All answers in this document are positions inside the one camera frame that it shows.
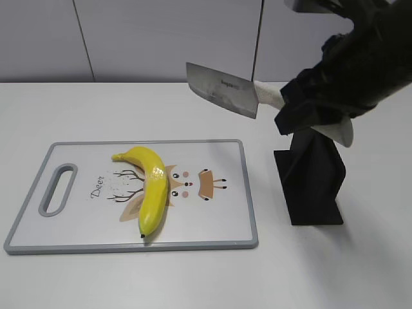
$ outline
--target white tabletop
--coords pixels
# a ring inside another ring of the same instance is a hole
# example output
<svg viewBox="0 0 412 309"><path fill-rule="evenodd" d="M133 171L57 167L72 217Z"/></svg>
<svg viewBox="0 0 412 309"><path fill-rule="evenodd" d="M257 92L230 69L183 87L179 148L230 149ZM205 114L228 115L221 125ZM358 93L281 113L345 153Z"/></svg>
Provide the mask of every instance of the white tabletop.
<svg viewBox="0 0 412 309"><path fill-rule="evenodd" d="M276 111L256 120L186 84L1 84L0 240L53 142L238 138L259 246L252 250L8 256L0 308L411 308L412 87L354 120L341 151L345 224L292 227L273 157Z"/></svg>

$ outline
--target white knife handle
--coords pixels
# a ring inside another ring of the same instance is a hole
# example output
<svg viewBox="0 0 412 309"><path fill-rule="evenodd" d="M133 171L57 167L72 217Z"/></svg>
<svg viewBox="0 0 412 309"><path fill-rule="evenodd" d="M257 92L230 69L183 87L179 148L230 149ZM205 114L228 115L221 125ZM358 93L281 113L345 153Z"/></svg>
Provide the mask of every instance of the white knife handle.
<svg viewBox="0 0 412 309"><path fill-rule="evenodd" d="M285 105L285 101L283 100L280 91L275 86L271 86L258 80L255 80L253 83L260 104L270 105L278 110L282 109ZM313 126L312 129L340 143L344 147L350 147L352 145L353 126L349 117L344 117L339 124Z"/></svg>

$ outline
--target yellow banana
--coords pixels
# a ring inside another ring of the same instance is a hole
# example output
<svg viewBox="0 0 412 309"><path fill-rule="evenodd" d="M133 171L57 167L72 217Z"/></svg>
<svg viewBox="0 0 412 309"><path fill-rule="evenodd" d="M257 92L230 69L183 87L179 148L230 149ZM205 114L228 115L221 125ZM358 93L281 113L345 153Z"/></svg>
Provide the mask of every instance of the yellow banana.
<svg viewBox="0 0 412 309"><path fill-rule="evenodd" d="M149 148L134 147L126 153L114 154L113 161L127 161L144 170L145 194L139 213L141 237L153 233L162 220L169 190L169 180L162 159Z"/></svg>

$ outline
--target black stand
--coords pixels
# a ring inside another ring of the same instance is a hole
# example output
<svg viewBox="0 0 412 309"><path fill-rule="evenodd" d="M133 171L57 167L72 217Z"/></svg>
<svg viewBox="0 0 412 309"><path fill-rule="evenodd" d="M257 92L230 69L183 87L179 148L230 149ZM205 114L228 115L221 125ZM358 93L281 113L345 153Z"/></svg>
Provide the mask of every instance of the black stand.
<svg viewBox="0 0 412 309"><path fill-rule="evenodd" d="M274 154L292 225L343 224L335 199L346 170L334 142L305 129Z"/></svg>

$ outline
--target banana tip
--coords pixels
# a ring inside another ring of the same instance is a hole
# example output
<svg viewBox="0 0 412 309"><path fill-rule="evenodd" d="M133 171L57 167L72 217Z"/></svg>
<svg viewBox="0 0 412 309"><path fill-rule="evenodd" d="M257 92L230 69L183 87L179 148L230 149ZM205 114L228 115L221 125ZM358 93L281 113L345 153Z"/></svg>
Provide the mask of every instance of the banana tip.
<svg viewBox="0 0 412 309"><path fill-rule="evenodd" d="M111 156L111 159L113 161L122 161L123 160L123 154L122 153L114 154L113 156Z"/></svg>

